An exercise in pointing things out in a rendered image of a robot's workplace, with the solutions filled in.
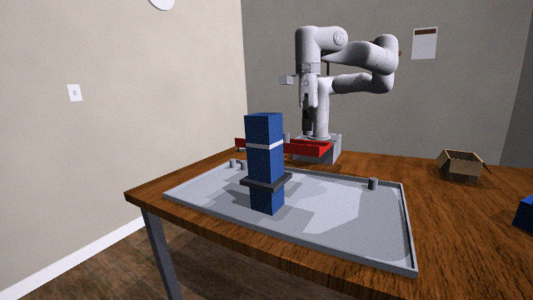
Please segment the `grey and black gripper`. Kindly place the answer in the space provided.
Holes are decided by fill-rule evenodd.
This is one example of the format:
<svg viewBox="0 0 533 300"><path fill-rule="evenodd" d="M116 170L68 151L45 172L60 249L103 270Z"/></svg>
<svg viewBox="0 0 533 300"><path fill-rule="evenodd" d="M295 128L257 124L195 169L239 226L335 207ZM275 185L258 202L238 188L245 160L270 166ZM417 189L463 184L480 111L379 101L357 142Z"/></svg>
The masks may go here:
<svg viewBox="0 0 533 300"><path fill-rule="evenodd" d="M316 108L318 106L317 76L321 74L318 72L298 74L299 75L297 76L299 76L299 105L300 108L302 108L302 131L312 131L312 123L314 127L313 108Z"/></svg>

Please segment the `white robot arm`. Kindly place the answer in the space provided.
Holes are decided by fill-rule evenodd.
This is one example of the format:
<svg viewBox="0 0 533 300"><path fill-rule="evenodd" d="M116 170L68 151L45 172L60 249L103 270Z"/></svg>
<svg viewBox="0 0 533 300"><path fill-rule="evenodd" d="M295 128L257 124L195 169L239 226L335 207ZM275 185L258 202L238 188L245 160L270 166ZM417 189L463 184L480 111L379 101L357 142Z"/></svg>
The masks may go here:
<svg viewBox="0 0 533 300"><path fill-rule="evenodd" d="M318 106L313 108L313 135L307 136L311 140L331 138L328 134L329 95L356 92L382 94L392 90L398 66L396 37L382 34L374 43L347 41L347 33L341 27L299 27L295 33L296 74L279 76L279 84L293 84L292 76L298 73L321 73L321 60L373 72L372 76L361 72L317 78Z"/></svg>

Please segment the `blue open bin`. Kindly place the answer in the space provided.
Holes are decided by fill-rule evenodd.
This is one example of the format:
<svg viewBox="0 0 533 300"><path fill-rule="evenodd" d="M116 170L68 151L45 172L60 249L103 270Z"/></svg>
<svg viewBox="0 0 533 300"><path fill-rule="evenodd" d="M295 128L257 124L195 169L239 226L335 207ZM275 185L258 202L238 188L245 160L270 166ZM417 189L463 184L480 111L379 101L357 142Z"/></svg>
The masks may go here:
<svg viewBox="0 0 533 300"><path fill-rule="evenodd" d="M511 225L533 233L533 194L520 201Z"/></svg>

